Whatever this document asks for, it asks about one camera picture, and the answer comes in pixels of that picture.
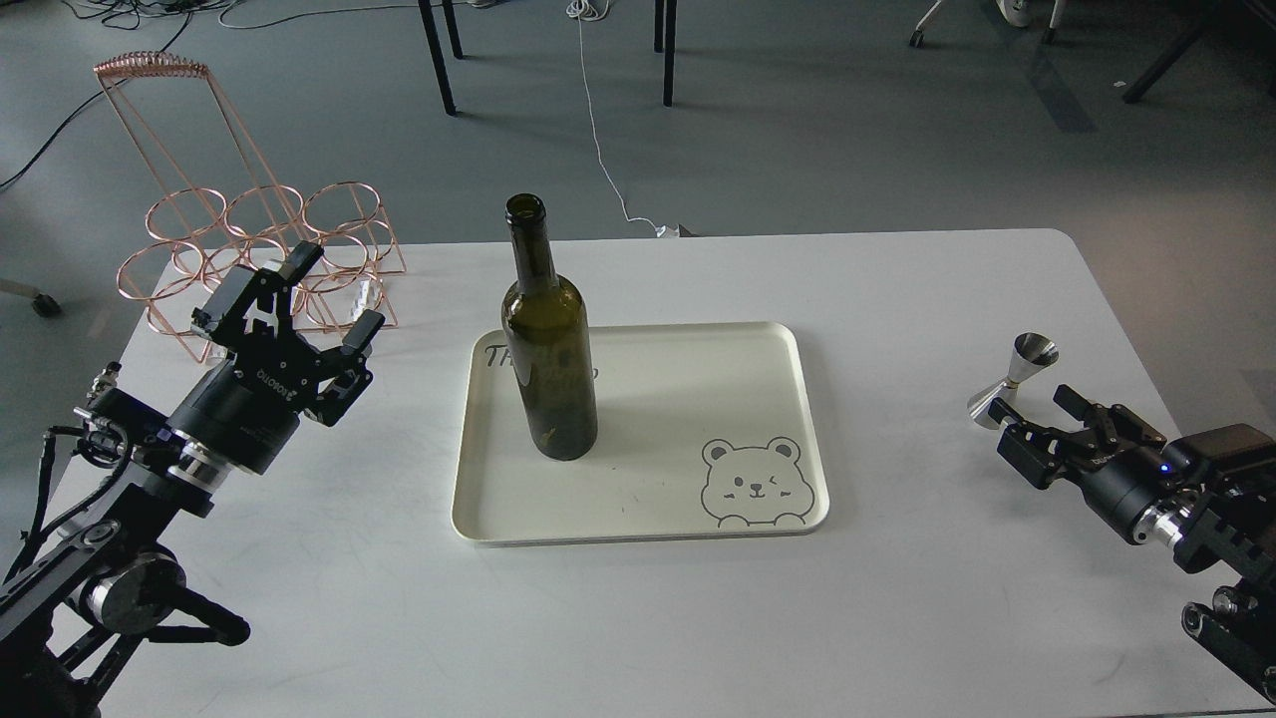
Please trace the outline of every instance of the robotic arm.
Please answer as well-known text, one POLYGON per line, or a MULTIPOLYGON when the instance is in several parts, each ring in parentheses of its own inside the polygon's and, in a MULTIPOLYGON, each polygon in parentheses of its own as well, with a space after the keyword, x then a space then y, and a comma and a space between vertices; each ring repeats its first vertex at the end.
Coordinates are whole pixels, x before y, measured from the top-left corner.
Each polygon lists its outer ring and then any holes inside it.
POLYGON ((1082 430, 1041 427, 994 400, 997 453, 1039 490, 1077 485, 1127 543, 1164 543, 1188 574, 1219 561, 1235 570, 1240 582, 1210 606, 1183 608, 1183 630, 1276 704, 1276 443, 1234 425, 1166 444, 1129 409, 1067 385, 1054 403, 1082 430))
POLYGON ((179 511, 207 517, 232 468, 262 474, 305 413, 336 425, 373 381, 364 367, 384 323, 364 311, 338 347, 319 351, 292 328, 292 288, 323 255, 301 242, 274 267, 234 267, 193 329, 230 349, 171 417, 115 388, 119 365, 94 383, 82 429, 46 435, 32 531, 0 589, 0 705, 29 718, 100 715, 97 705, 143 640, 239 645, 249 625, 186 588, 176 557, 158 542, 179 511), (47 525, 55 435, 78 437, 77 454, 111 474, 47 525), (36 560, 57 533, 56 548, 36 560), (65 603, 89 630, 61 656, 46 647, 65 603), (161 626, 175 611, 199 626, 161 626), (115 639, 92 675, 71 676, 115 639))

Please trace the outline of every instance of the wine bottle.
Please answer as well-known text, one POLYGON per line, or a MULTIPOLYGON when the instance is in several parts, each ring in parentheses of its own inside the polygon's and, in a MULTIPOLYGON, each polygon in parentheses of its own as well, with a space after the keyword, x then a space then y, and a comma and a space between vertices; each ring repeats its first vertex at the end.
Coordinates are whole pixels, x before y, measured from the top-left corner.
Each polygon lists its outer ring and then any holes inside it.
POLYGON ((505 293, 500 323, 532 444, 551 459, 579 459, 598 437, 584 300, 554 270, 541 199, 535 194, 510 196, 505 221, 518 279, 505 293))

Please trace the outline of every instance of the bear face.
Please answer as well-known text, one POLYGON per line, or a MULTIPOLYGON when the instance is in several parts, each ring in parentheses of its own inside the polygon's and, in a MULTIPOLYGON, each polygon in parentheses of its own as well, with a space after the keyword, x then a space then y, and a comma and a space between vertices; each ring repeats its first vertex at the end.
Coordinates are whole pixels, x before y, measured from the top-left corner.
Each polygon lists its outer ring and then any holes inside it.
POLYGON ((806 523, 803 517, 815 505, 815 491, 798 468, 801 450, 794 440, 776 437, 764 448, 736 449, 716 439, 701 457, 709 467, 701 504, 718 527, 777 524, 781 518, 806 523))

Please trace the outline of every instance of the jigger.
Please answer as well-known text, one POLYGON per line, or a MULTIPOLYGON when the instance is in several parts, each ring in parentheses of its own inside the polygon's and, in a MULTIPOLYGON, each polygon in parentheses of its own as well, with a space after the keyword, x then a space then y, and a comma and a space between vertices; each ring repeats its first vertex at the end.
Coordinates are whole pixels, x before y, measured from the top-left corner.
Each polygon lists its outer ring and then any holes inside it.
POLYGON ((988 408, 993 400, 1002 398, 1007 404, 1013 406, 1020 385, 1058 361, 1059 347, 1049 338, 1034 332, 1023 332, 1014 337, 1011 371, 993 386, 970 398, 970 402, 966 403, 970 418, 984 429, 997 430, 998 423, 988 416, 988 408))

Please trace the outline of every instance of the white table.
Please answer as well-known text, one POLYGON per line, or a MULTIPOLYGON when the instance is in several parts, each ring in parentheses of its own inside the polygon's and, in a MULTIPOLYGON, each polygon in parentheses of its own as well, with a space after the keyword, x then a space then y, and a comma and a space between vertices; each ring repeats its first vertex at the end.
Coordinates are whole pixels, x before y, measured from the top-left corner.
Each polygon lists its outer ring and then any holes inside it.
MULTIPOLYGON (((1110 715, 1266 704, 1179 611, 1234 583, 1129 547, 1060 483, 1034 491, 965 403, 1036 330, 1071 384, 1176 437, 1073 242, 1051 230, 555 242, 591 321, 776 320, 796 334, 831 510, 809 536, 480 548, 449 522, 470 355, 507 244, 404 247, 402 325, 334 430, 304 422, 165 534, 239 648, 144 645, 103 714, 1110 715)), ((121 389, 198 380, 139 328, 121 389)), ((92 476, 77 469, 70 473, 92 476)), ((61 630, 78 627, 74 621, 61 630)))

